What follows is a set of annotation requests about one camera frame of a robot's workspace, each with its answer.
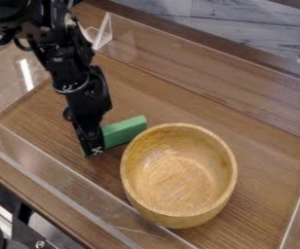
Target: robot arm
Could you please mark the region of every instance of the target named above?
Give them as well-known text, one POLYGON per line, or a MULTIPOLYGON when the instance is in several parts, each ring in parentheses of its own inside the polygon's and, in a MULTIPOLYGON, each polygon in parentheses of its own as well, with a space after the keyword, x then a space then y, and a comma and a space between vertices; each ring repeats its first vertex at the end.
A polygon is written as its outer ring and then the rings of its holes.
POLYGON ((102 70, 90 65, 91 44, 63 0, 0 0, 0 46, 12 40, 50 72, 54 90, 68 102, 64 118, 74 124, 83 154, 93 155, 105 149, 101 122, 113 104, 102 70))

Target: bowl rim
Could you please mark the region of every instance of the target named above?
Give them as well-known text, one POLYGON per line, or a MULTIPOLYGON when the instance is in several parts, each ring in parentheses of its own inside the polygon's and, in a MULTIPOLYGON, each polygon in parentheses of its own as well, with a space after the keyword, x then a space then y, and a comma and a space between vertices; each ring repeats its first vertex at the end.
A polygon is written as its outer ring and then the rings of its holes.
POLYGON ((230 147, 227 146, 227 144, 225 143, 225 141, 221 139, 221 137, 209 129, 206 129, 205 127, 195 125, 195 124, 186 124, 186 123, 169 123, 169 124, 159 124, 155 125, 150 128, 147 128, 143 132, 141 132, 134 139, 131 140, 131 142, 127 144, 126 149, 125 149, 125 153, 123 153, 123 157, 122 157, 122 162, 121 162, 121 176, 122 176, 122 182, 123 182, 123 186, 125 186, 125 192, 127 196, 131 196, 133 200, 147 210, 150 210, 151 212, 165 215, 167 217, 194 217, 198 215, 202 215, 205 213, 209 213, 211 210, 217 209, 223 203, 225 201, 229 199, 231 193, 233 193, 233 189, 235 186, 235 182, 237 182, 237 161, 235 161, 235 157, 233 154, 233 151, 230 149, 230 147), (225 151, 227 153, 229 156, 229 161, 230 161, 230 168, 231 168, 231 174, 230 174, 230 179, 229 179, 229 185, 225 189, 223 194, 221 195, 221 197, 217 199, 217 201, 213 203, 213 205, 205 207, 203 209, 201 209, 201 211, 191 213, 190 215, 185 216, 185 215, 171 215, 169 213, 165 213, 162 211, 155 210, 154 208, 150 208, 147 206, 147 204, 142 201, 142 199, 139 199, 137 197, 137 194, 134 192, 133 187, 129 184, 127 181, 127 177, 126 177, 126 162, 127 162, 127 156, 131 150, 131 147, 134 146, 134 144, 137 143, 137 141, 139 140, 139 138, 145 135, 147 135, 149 133, 151 133, 153 131, 166 128, 166 127, 189 127, 189 128, 194 128, 197 130, 199 130, 201 132, 203 132, 205 134, 207 134, 209 136, 211 136, 222 145, 222 147, 225 148, 225 151))

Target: screw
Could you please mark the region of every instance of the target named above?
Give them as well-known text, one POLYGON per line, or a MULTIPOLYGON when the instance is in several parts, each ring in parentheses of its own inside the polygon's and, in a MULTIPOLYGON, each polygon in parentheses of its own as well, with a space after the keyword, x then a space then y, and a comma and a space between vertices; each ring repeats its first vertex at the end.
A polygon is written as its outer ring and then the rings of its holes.
POLYGON ((36 243, 35 243, 35 248, 36 249, 42 249, 44 247, 44 241, 39 240, 36 243))

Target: wooden bowl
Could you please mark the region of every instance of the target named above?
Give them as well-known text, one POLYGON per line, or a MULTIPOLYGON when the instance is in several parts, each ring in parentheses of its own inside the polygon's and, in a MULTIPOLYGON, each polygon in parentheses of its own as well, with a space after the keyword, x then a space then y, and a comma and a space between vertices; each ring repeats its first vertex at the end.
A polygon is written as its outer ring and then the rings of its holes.
POLYGON ((193 124, 162 124, 130 142, 122 159, 129 201, 158 225, 195 227, 225 208, 237 163, 223 140, 193 124))

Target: green rectangular block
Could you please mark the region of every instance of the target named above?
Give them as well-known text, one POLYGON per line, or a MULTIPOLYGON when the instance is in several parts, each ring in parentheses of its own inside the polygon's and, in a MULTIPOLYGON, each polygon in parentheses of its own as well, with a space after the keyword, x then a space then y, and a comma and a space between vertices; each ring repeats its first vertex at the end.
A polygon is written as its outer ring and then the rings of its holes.
POLYGON ((137 116, 126 121, 107 124, 102 127, 105 149, 127 143, 147 128, 145 116, 137 116))

